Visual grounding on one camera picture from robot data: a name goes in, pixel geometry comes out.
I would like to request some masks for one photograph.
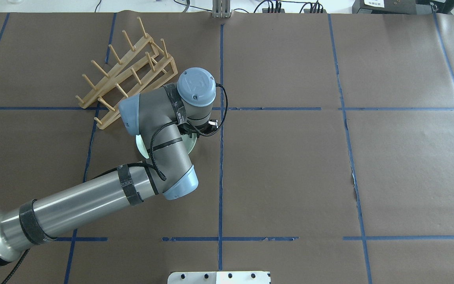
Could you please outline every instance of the table surface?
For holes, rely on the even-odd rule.
[[[90,60],[115,64],[121,30],[140,36],[137,16],[179,72],[229,94],[225,127],[190,155],[199,187],[32,248],[12,282],[454,282],[454,16],[2,13],[0,209],[142,159],[120,120],[101,131],[106,110],[74,98],[81,74],[102,76]]]
[[[186,3],[185,0],[177,0],[180,3]],[[253,12],[259,4],[260,0],[231,0],[231,9],[241,8],[249,12]],[[351,14],[352,5],[355,0],[320,0],[320,3],[328,13],[343,13]],[[118,12],[124,10],[140,11],[140,12],[180,12],[184,6],[176,4],[173,0],[22,0],[18,4],[12,4],[7,0],[0,0],[0,12],[94,12],[97,4],[97,11],[102,12]],[[191,0],[191,5],[204,9],[212,8],[212,0]],[[302,3],[285,2],[282,8],[286,13],[299,13]],[[267,7],[263,4],[257,9],[258,13],[262,12],[262,8]],[[189,11],[200,11],[191,7]]]

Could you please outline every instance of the black cable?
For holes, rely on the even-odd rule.
[[[306,5],[310,5],[311,7],[309,9],[312,9],[313,8],[313,3],[311,2],[306,2],[302,7],[301,7],[301,10],[299,11],[299,14],[302,13],[302,11],[304,10],[304,7],[306,7]]]
[[[190,0],[187,0],[187,7],[182,11],[182,13],[186,13],[188,9],[190,8]]]
[[[146,163],[132,163],[132,164],[127,164],[127,165],[129,167],[131,167],[131,166],[148,167],[148,168],[151,168],[151,169],[155,170],[155,167],[153,165],[146,164]],[[113,168],[113,169],[107,170],[106,172],[103,172],[103,173],[95,176],[94,178],[98,178],[100,176],[104,176],[104,175],[107,175],[108,173],[112,173],[112,172],[115,172],[115,171],[117,171],[117,168]]]
[[[216,131],[214,131],[213,133],[210,133],[210,134],[202,133],[199,129],[197,129],[197,127],[195,125],[191,124],[191,122],[188,121],[187,124],[189,124],[189,126],[194,128],[194,130],[197,132],[197,134],[199,136],[210,137],[210,136],[215,135],[220,130],[220,128],[222,128],[223,122],[225,121],[225,117],[227,117],[227,110],[229,110],[229,99],[227,98],[227,92],[225,91],[225,88],[224,88],[224,86],[222,84],[218,84],[217,83],[216,86],[222,88],[223,95],[225,96],[225,111],[223,112],[222,121],[220,122],[220,125],[218,126]]]
[[[94,9],[94,13],[97,12],[97,7],[99,7],[99,5],[101,5],[101,1],[102,1],[102,0],[99,0],[99,3],[97,3],[96,9]]]
[[[257,12],[257,9],[264,3],[264,2],[271,2],[272,4],[272,1],[273,0],[263,0],[262,2],[259,3],[259,5],[257,5],[257,7],[255,8],[255,10],[253,11],[254,13]],[[321,11],[321,13],[323,13],[323,5],[321,5],[318,1],[315,2],[315,6],[313,7],[313,3],[311,2],[301,2],[301,1],[287,1],[287,0],[274,0],[276,1],[276,3],[278,4],[276,6],[276,13],[281,13],[281,2],[285,2],[285,3],[298,3],[298,4],[304,4],[301,8],[301,11],[299,13],[301,13],[304,9],[304,7],[307,5],[307,4],[310,4],[311,7],[310,7],[310,13],[313,13],[313,10],[316,10],[316,11]],[[272,13],[273,9],[271,8],[272,11],[269,11],[269,7],[267,8],[268,10],[268,13]]]
[[[180,3],[176,0],[173,0],[173,2],[177,3],[177,4],[180,4],[180,5],[183,5],[183,6],[186,6],[187,4],[183,4],[183,3]],[[192,8],[195,8],[195,9],[200,9],[200,10],[203,10],[203,11],[211,11],[210,9],[204,9],[204,8],[201,8],[201,7],[195,7],[195,6],[190,6]]]
[[[272,5],[271,0],[263,0],[262,2],[259,3],[259,5],[257,5],[257,7],[255,7],[255,10],[254,10],[253,12],[256,13],[256,12],[257,12],[257,9],[258,9],[264,2],[268,2],[268,4],[267,4],[267,11],[269,11],[270,4]]]
[[[20,257],[20,259],[17,261],[17,264],[15,264],[15,267],[11,270],[11,272],[8,274],[8,276],[1,282],[1,284],[6,284],[8,280],[15,274],[15,271],[17,271],[18,267],[22,264],[22,261],[24,261],[24,258],[26,257],[27,253],[29,252],[29,248],[27,250],[24,250],[24,253]]]
[[[157,166],[157,163],[155,162],[155,156],[153,156],[153,142],[155,142],[155,137],[157,137],[157,135],[159,134],[160,131],[162,131],[164,128],[166,128],[166,127],[168,127],[170,125],[173,125],[173,124],[176,124],[176,122],[171,121],[171,122],[168,122],[166,124],[163,124],[161,127],[159,127],[153,133],[152,140],[150,140],[150,159],[152,160],[152,164],[155,167],[154,168],[155,172],[157,172],[157,175],[159,176],[160,179],[162,179],[162,181],[166,181],[167,178],[164,175],[164,173],[159,170],[159,167]]]
[[[233,11],[237,11],[237,10],[245,11],[245,12],[247,12],[248,14],[250,13],[249,11],[246,11],[245,9],[241,9],[241,8],[233,9]]]

